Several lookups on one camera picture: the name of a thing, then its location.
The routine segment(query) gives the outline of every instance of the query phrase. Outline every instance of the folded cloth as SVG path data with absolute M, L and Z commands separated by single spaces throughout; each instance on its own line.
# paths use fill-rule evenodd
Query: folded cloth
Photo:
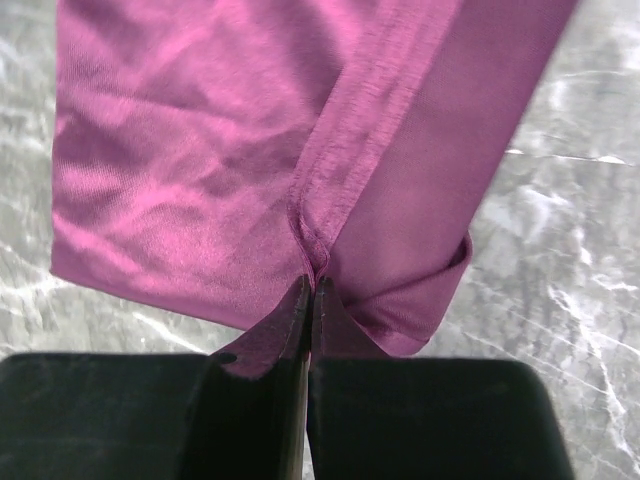
M 332 276 L 418 351 L 576 0 L 58 0 L 52 272 L 246 329 Z

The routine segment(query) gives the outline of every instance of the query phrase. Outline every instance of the fabric fold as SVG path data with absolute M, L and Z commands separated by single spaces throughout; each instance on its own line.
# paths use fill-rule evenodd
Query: fabric fold
M 242 329 L 327 273 L 416 352 L 574 4 L 58 0 L 52 272 Z

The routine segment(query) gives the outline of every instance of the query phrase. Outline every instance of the black clamp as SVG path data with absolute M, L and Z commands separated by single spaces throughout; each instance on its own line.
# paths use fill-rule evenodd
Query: black clamp
M 330 279 L 300 277 L 211 356 L 29 353 L 0 364 L 0 479 L 573 479 L 518 362 L 387 356 Z

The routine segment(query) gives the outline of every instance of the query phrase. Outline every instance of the table surface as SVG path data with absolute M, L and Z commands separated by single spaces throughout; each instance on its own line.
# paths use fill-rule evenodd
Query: table surface
M 210 352 L 237 331 L 48 273 L 55 2 L 0 2 L 0 357 Z M 640 479 L 640 3 L 584 0 L 473 223 L 425 356 L 545 381 L 579 479 Z M 312 478 L 308 452 L 305 478 Z

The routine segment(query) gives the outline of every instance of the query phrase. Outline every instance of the magenta satin fabric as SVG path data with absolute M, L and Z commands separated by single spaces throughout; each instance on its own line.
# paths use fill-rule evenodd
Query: magenta satin fabric
M 58 0 L 52 272 L 242 329 L 331 275 L 433 335 L 575 0 Z

